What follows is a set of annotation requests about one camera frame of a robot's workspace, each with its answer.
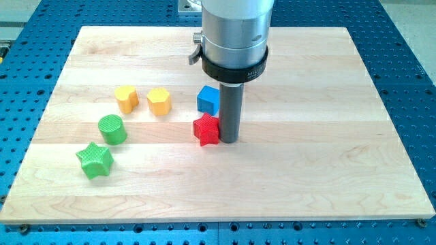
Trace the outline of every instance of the red star block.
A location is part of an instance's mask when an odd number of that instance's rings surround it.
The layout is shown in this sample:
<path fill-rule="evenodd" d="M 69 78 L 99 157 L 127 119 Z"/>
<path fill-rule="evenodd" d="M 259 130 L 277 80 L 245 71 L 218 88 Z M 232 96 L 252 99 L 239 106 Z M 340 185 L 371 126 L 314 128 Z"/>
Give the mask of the red star block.
<path fill-rule="evenodd" d="M 200 119 L 193 122 L 193 134 L 200 139 L 201 146 L 205 144 L 218 144 L 218 118 L 204 113 Z"/>

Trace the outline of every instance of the wooden board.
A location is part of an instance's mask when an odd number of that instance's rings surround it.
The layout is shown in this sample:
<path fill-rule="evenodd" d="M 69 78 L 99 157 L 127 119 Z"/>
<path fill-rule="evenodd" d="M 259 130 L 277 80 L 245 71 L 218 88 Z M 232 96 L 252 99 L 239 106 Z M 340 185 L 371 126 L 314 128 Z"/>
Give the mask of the wooden board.
<path fill-rule="evenodd" d="M 83 27 L 1 211 L 4 223 L 147 223 L 430 218 L 435 211 L 343 28 L 272 28 L 261 78 L 246 85 L 240 140 L 200 147 L 196 95 L 218 87 L 188 66 L 197 28 Z M 129 115 L 114 90 L 137 87 Z M 146 94 L 172 95 L 153 116 Z M 108 177 L 75 153 L 103 145 L 120 114 Z"/>

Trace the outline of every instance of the plastic block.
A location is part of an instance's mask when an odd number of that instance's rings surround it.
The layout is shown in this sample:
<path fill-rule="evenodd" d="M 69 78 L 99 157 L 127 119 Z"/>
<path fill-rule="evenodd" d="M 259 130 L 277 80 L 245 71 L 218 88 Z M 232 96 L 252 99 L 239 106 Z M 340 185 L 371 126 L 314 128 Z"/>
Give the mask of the plastic block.
<path fill-rule="evenodd" d="M 120 111 L 129 114 L 139 104 L 138 94 L 134 86 L 120 86 L 115 90 L 115 98 Z"/>
<path fill-rule="evenodd" d="M 76 156 L 82 163 L 82 169 L 88 179 L 97 176 L 109 176 L 110 166 L 114 162 L 109 148 L 99 147 L 91 142 L 86 149 L 77 152 Z"/>
<path fill-rule="evenodd" d="M 219 109 L 219 89 L 204 86 L 197 95 L 197 110 L 215 115 Z"/>
<path fill-rule="evenodd" d="M 219 129 L 218 118 L 204 113 L 200 119 L 193 122 L 193 134 L 200 139 L 200 145 L 218 144 Z"/>
<path fill-rule="evenodd" d="M 121 144 L 127 139 L 123 120 L 117 115 L 107 115 L 98 122 L 104 141 L 110 145 Z"/>
<path fill-rule="evenodd" d="M 155 116 L 163 116 L 171 110 L 171 96 L 164 88 L 154 88 L 147 95 L 150 111 Z"/>

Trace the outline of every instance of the blue cube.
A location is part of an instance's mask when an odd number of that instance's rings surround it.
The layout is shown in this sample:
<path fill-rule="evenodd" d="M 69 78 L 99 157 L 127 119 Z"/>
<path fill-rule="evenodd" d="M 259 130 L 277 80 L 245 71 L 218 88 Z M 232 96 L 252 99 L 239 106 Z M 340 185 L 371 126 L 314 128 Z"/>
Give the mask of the blue cube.
<path fill-rule="evenodd" d="M 197 110 L 215 115 L 219 109 L 219 89 L 204 86 L 197 95 Z"/>

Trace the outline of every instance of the yellow block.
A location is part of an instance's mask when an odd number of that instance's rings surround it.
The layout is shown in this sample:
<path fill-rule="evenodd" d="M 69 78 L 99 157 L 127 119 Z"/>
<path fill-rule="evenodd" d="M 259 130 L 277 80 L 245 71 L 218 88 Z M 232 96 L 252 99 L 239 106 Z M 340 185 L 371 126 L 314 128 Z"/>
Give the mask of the yellow block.
<path fill-rule="evenodd" d="M 134 86 L 120 86 L 115 89 L 115 98 L 120 111 L 129 114 L 139 104 L 138 94 Z"/>
<path fill-rule="evenodd" d="M 171 96 L 164 88 L 154 88 L 147 95 L 150 111 L 155 116 L 168 114 L 171 110 Z"/>

